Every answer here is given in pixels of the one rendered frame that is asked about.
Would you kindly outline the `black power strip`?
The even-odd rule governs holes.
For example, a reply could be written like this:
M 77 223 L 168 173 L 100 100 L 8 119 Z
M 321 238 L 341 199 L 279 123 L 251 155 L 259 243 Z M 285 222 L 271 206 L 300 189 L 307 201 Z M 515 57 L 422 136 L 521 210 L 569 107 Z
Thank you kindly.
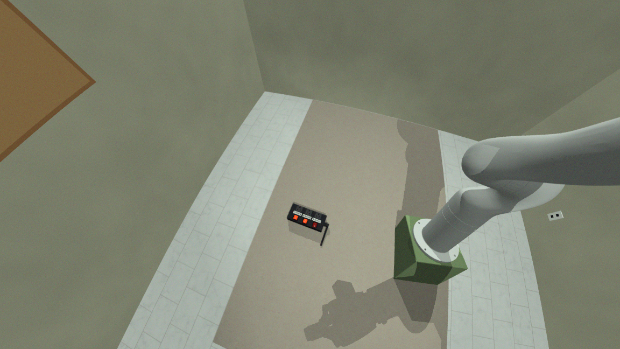
M 314 229 L 318 232 L 322 232 L 323 226 L 326 227 L 320 244 L 320 246 L 322 246 L 327 229 L 329 228 L 329 224 L 324 223 L 326 221 L 326 217 L 327 215 L 309 210 L 308 208 L 293 203 L 288 213 L 287 219 L 301 224 L 301 226 Z

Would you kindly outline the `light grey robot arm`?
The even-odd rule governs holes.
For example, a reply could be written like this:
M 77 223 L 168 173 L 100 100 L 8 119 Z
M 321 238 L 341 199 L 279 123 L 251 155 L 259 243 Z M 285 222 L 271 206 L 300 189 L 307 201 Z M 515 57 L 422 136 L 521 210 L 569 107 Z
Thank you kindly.
M 484 186 L 458 190 L 412 229 L 419 249 L 441 263 L 454 261 L 458 244 L 494 216 L 543 205 L 565 184 L 620 185 L 620 117 L 559 134 L 483 139 L 461 166 Z

